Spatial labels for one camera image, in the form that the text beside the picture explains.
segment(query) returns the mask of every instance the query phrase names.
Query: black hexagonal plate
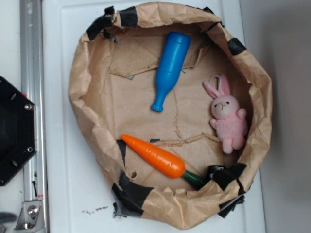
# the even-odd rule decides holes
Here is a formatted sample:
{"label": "black hexagonal plate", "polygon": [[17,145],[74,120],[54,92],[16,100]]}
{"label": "black hexagonal plate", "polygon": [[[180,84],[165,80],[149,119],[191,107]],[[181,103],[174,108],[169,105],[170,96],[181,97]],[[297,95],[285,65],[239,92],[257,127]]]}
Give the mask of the black hexagonal plate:
{"label": "black hexagonal plate", "polygon": [[35,154],[35,105],[0,76],[0,186]]}

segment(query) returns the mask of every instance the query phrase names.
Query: crumpled brown paper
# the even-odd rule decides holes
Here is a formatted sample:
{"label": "crumpled brown paper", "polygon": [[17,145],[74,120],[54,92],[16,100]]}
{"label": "crumpled brown paper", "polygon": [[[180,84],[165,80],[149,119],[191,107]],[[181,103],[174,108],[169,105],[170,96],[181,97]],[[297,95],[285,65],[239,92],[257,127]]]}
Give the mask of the crumpled brown paper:
{"label": "crumpled brown paper", "polygon": [[[80,130],[92,148],[107,183],[118,185],[121,172],[132,182],[154,187],[145,200],[142,217],[167,222],[179,229],[191,228],[219,212],[219,205],[246,192],[270,145],[271,80],[256,59],[245,50],[232,55],[233,38],[212,13],[180,4],[147,3],[136,6],[136,28],[122,26],[113,15],[94,40],[82,35],[74,57],[69,98]],[[156,68],[170,31],[191,37],[178,83],[165,99],[164,111],[150,109],[156,95]],[[250,131],[246,146],[224,155],[212,118],[212,98],[202,82],[224,73],[232,94],[247,110]],[[196,191],[182,178],[171,179],[156,171],[129,148],[123,161],[116,140],[128,134],[174,153],[187,170],[202,177],[210,165],[246,165],[239,182],[223,191],[213,180]]]}

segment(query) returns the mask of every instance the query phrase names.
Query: toy bottle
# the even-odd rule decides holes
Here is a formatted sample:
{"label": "toy bottle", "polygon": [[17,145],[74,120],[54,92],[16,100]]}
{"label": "toy bottle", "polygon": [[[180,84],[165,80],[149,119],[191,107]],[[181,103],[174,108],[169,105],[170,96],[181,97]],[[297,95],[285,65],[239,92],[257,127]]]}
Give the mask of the toy bottle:
{"label": "toy bottle", "polygon": [[182,33],[170,32],[156,72],[156,97],[152,110],[162,112],[167,94],[176,85],[186,54],[190,45],[190,37]]}

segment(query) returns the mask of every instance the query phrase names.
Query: pink bunny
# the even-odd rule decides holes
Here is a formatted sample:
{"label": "pink bunny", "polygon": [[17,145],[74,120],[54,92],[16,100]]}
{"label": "pink bunny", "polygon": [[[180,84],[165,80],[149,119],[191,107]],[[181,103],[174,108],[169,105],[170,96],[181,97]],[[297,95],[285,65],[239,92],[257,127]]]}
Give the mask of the pink bunny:
{"label": "pink bunny", "polygon": [[224,74],[214,75],[210,81],[217,77],[218,90],[208,81],[203,82],[206,91],[215,99],[211,106],[215,119],[210,120],[211,126],[216,130],[219,140],[223,143],[223,151],[231,154],[245,145],[245,136],[248,132],[245,120],[246,110],[240,108],[235,97],[230,95],[229,83]]}

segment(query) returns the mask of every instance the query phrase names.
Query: plastic carrot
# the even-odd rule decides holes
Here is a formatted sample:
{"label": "plastic carrot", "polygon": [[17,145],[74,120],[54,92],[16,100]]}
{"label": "plastic carrot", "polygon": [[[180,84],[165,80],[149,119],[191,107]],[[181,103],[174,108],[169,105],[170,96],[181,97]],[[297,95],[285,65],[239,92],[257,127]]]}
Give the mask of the plastic carrot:
{"label": "plastic carrot", "polygon": [[168,177],[183,177],[196,188],[206,184],[205,179],[187,171],[185,162],[178,156],[135,137],[123,134],[121,138],[133,151]]}

